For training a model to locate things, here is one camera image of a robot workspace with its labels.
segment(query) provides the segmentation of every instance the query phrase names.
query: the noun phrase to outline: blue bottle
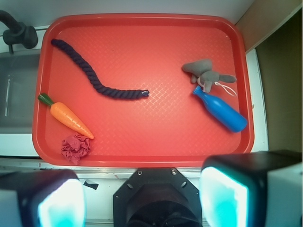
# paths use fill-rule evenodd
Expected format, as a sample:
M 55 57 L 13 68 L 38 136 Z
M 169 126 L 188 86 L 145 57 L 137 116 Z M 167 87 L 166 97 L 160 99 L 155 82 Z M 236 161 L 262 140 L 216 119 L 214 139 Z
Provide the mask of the blue bottle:
M 200 86 L 195 88 L 193 94 L 201 98 L 206 109 L 232 132 L 245 129 L 247 120 L 222 99 L 203 92 Z

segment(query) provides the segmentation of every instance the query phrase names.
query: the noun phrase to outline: red tray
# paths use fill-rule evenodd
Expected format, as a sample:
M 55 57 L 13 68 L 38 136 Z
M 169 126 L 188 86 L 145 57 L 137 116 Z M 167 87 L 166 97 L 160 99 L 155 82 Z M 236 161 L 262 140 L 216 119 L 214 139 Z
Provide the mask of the red tray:
M 95 91 L 82 70 L 51 45 L 69 43 L 101 82 L 118 89 L 148 89 L 135 101 L 114 100 Z M 213 70 L 237 77 L 232 97 L 220 87 L 210 94 L 239 111 L 248 126 L 232 133 L 192 95 L 196 85 L 181 66 L 210 58 Z M 245 51 L 240 33 L 220 17 L 172 14 L 98 14 L 63 17 L 45 33 L 36 96 L 47 93 L 71 108 L 92 131 L 91 152 L 80 166 L 201 166 L 214 154 L 250 152 L 253 121 Z M 49 107 L 35 102 L 33 142 L 40 157 L 70 166 L 61 142 L 72 130 Z

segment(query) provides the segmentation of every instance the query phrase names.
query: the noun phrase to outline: toy carrot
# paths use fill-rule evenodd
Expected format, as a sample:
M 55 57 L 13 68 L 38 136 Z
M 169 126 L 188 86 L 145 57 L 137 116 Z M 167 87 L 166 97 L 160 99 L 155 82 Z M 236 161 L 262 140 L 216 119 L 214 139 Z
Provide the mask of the toy carrot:
M 40 94 L 38 99 L 51 107 L 51 115 L 62 124 L 83 136 L 94 139 L 94 135 L 90 130 L 65 104 L 60 102 L 54 103 L 46 93 Z

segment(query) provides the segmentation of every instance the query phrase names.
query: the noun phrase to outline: pink cloth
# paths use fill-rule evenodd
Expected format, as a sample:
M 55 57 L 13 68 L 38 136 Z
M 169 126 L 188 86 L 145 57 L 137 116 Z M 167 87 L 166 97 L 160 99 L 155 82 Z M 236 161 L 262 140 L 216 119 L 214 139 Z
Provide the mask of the pink cloth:
M 80 158 L 86 156 L 89 151 L 89 138 L 86 136 L 71 135 L 62 141 L 61 154 L 75 165 L 78 165 Z

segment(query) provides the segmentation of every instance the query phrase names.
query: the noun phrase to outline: faucet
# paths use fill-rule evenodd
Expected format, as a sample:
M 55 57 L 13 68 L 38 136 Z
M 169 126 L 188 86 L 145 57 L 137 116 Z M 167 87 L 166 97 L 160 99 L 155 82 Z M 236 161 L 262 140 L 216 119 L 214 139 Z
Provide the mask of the faucet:
M 14 53 L 14 44 L 22 44 L 27 49 L 32 49 L 37 45 L 38 36 L 33 26 L 17 22 L 8 12 L 3 10 L 0 10 L 0 21 L 9 28 L 3 32 L 3 41 L 9 46 L 11 54 Z

